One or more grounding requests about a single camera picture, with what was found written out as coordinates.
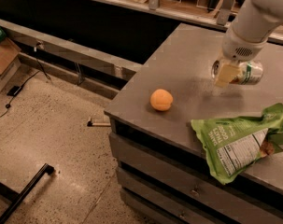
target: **small orange ball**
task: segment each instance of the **small orange ball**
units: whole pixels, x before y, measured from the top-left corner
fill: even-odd
[[[166,111],[171,107],[173,97],[171,93],[166,90],[158,89],[150,96],[151,106],[159,111]]]

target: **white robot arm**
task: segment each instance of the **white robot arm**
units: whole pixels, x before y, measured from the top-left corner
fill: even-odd
[[[240,62],[251,61],[264,47],[269,35],[283,24],[283,0],[246,0],[228,28],[220,58],[225,65],[218,71],[215,84],[226,86],[233,80]]]

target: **green snack bag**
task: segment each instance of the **green snack bag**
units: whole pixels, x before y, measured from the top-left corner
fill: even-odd
[[[265,108],[261,117],[193,119],[191,126],[210,174],[223,185],[258,159],[283,151],[283,104]]]

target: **cable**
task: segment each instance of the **cable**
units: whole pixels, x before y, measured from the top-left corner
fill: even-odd
[[[31,75],[29,78],[27,78],[26,80],[25,80],[25,82],[23,82],[22,84],[21,84],[21,89],[24,87],[24,85],[31,79],[31,78],[33,78],[34,76],[36,76],[37,75],[37,73],[39,73],[40,71],[37,71],[37,72],[35,72],[33,75]],[[11,102],[13,101],[13,99],[14,98],[16,98],[17,96],[13,96],[11,99],[10,99],[10,101],[5,105],[5,108],[7,109],[7,111],[6,112],[4,112],[1,116],[0,116],[0,118],[2,118],[7,112],[8,112],[8,110],[11,108]]]
[[[50,76],[46,73],[46,71],[45,71],[45,69],[44,69],[44,66],[42,66],[42,64],[39,62],[39,60],[37,59],[37,57],[36,57],[36,60],[37,60],[37,62],[39,63],[40,68],[41,68],[42,72],[44,73],[45,77],[46,77],[47,79],[51,80],[51,79],[50,79]]]

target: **terrazzo floor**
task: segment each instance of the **terrazzo floor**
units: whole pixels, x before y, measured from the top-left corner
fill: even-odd
[[[23,64],[8,82],[0,115],[10,100],[7,91],[35,71]],[[109,102],[64,78],[47,80],[42,72],[28,81],[0,118],[0,182],[20,192],[44,163],[55,174],[42,177],[8,224],[154,223],[120,199],[110,128],[87,127],[89,117],[108,120],[103,111]],[[8,204],[0,196],[0,215]]]

